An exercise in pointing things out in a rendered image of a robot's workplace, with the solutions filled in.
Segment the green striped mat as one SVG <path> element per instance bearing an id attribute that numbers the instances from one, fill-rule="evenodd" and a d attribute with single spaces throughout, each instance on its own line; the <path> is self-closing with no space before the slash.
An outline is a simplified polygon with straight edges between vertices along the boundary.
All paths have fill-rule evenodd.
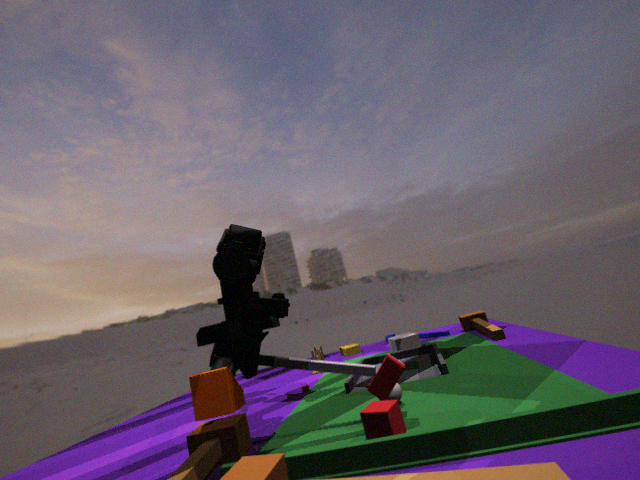
<path id="1" fill-rule="evenodd" d="M 476 334 L 422 342 L 436 343 L 449 374 L 398 383 L 406 433 L 533 410 L 609 393 Z M 360 413 L 380 401 L 367 390 L 346 393 L 351 374 L 325 372 L 254 455 L 296 453 L 367 439 Z M 450 455 L 310 479 L 353 478 L 411 467 L 518 451 L 582 438 L 630 431 L 640 422 L 535 442 Z"/>

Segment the grey ball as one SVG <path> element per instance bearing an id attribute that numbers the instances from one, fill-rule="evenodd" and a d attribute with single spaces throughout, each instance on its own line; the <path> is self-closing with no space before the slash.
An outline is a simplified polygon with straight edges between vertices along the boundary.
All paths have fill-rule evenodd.
<path id="1" fill-rule="evenodd" d="M 398 383 L 396 382 L 395 386 L 393 387 L 391 393 L 389 394 L 386 400 L 398 400 L 399 402 L 400 399 L 401 399 L 401 389 Z"/>

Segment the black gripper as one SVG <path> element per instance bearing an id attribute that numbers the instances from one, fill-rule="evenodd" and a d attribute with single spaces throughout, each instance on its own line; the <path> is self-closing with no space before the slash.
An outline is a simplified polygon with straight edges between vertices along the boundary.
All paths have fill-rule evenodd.
<path id="1" fill-rule="evenodd" d="M 249 292 L 255 297 L 252 286 L 222 292 L 222 298 L 217 299 L 217 303 L 223 304 L 225 321 L 200 328 L 196 334 L 198 346 L 224 340 L 219 346 L 227 351 L 245 379 L 257 375 L 258 365 L 252 364 L 251 354 L 259 355 L 261 342 L 269 333 L 263 333 L 262 330 L 280 326 L 279 318 L 274 317 L 257 316 L 256 320 L 248 321 Z"/>

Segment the white cube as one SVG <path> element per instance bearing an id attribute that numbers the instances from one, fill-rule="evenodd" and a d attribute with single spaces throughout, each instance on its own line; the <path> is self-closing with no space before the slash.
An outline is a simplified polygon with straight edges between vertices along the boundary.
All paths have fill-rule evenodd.
<path id="1" fill-rule="evenodd" d="M 421 346 L 419 334 L 407 333 L 388 339 L 391 352 Z"/>

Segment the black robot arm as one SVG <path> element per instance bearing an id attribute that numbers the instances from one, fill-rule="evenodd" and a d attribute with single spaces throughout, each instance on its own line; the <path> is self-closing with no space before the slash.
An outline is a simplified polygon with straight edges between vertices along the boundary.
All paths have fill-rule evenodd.
<path id="1" fill-rule="evenodd" d="M 231 224 L 225 229 L 217 245 L 218 252 L 212 263 L 213 271 L 220 281 L 221 293 L 230 289 L 252 286 L 257 274 L 260 273 L 266 242 L 262 231 Z M 252 286 L 253 287 L 253 286 Z M 274 293 L 272 298 L 260 298 L 259 293 L 248 293 L 247 316 L 248 321 L 257 316 L 285 318 L 288 317 L 289 299 L 283 293 Z M 257 315 L 256 315 L 257 314 Z M 232 361 L 227 351 L 214 344 L 211 354 L 211 370 L 228 367 L 236 376 L 238 367 Z"/>

